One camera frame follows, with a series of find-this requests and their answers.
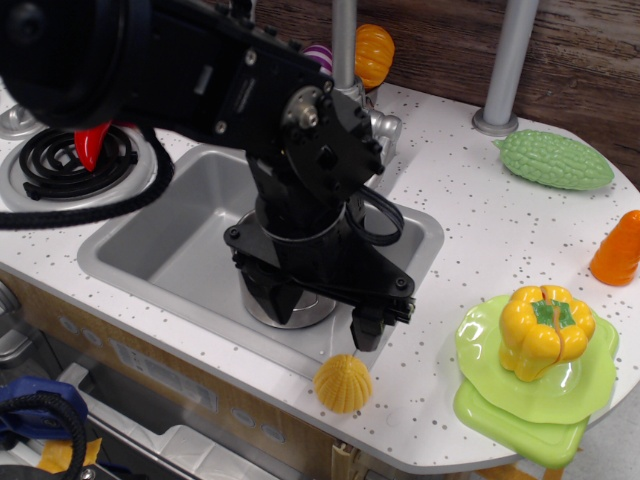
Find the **black cord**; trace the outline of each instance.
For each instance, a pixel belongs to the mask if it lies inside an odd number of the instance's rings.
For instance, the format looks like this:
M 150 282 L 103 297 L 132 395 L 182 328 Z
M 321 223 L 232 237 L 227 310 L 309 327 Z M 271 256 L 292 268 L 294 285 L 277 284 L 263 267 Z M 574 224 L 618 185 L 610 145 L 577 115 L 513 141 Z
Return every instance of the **black cord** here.
M 141 127 L 140 131 L 153 148 L 158 163 L 156 177 L 144 191 L 126 200 L 99 207 L 53 212 L 0 212 L 0 230 L 63 228 L 99 222 L 135 212 L 157 200 L 171 183 L 174 165 L 153 128 Z
M 71 462 L 61 480 L 77 480 L 80 477 L 87 453 L 87 437 L 78 412 L 65 399 L 55 393 L 36 393 L 0 402 L 0 415 L 19 410 L 47 410 L 60 422 L 71 436 Z
M 400 210 L 398 210 L 398 207 L 365 185 L 362 185 L 354 195 L 360 197 L 366 202 L 369 202 L 396 227 L 395 232 L 386 235 L 369 232 L 356 221 L 351 208 L 347 204 L 347 223 L 358 237 L 376 247 L 393 245 L 400 240 L 402 230 L 404 229 L 404 217 L 402 216 L 402 213 L 400 213 Z

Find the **stove knob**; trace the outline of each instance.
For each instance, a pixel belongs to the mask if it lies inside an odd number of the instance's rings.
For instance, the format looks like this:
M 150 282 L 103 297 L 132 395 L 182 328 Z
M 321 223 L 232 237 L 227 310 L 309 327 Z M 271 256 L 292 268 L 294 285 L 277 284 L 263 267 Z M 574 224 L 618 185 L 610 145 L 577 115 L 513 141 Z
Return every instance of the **stove knob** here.
M 44 125 L 22 105 L 14 105 L 0 115 L 0 138 L 3 140 L 20 140 L 43 128 Z
M 0 317 L 20 308 L 20 302 L 9 288 L 0 282 Z
M 9 330 L 0 337 L 0 370 L 19 367 L 35 352 L 29 337 L 17 330 Z

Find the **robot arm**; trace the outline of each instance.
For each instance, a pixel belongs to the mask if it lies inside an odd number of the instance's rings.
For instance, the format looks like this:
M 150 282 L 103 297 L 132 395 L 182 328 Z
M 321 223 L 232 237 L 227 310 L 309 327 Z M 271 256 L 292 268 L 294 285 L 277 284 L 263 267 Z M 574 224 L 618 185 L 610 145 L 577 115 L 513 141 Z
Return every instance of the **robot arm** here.
M 408 322 L 413 280 L 363 230 L 380 145 L 319 65 L 227 7 L 196 0 L 4 0 L 0 75 L 43 123 L 117 119 L 246 151 L 257 223 L 225 234 L 251 293 L 286 323 L 303 290 L 353 305 L 356 347 Z

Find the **sink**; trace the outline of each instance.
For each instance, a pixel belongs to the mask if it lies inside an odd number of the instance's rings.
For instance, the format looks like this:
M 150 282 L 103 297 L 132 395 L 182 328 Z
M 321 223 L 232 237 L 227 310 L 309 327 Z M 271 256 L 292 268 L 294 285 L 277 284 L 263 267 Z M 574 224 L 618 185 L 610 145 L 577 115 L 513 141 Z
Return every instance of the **sink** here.
M 176 176 L 152 205 L 109 220 L 81 246 L 82 270 L 106 283 L 312 378 L 330 356 L 356 354 L 369 367 L 374 352 L 356 350 L 349 305 L 301 329 L 279 329 L 254 319 L 240 295 L 240 276 L 224 231 L 254 208 L 257 192 L 242 152 L 198 146 L 176 162 Z M 380 251 L 416 282 L 427 274 L 444 241 L 431 216 L 400 207 L 402 238 Z M 368 209 L 366 228 L 384 233 L 388 221 Z

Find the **black coil burner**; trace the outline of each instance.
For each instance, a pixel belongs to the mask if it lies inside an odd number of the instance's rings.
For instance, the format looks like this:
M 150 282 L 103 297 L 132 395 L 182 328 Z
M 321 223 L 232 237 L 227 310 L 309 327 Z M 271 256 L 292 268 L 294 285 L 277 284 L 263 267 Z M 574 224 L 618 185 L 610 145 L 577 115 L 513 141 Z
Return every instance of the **black coil burner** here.
M 31 138 L 20 152 L 20 168 L 30 180 L 23 187 L 32 200 L 70 199 L 99 192 L 123 179 L 138 162 L 125 132 L 111 127 L 96 168 L 80 162 L 73 132 L 48 129 Z

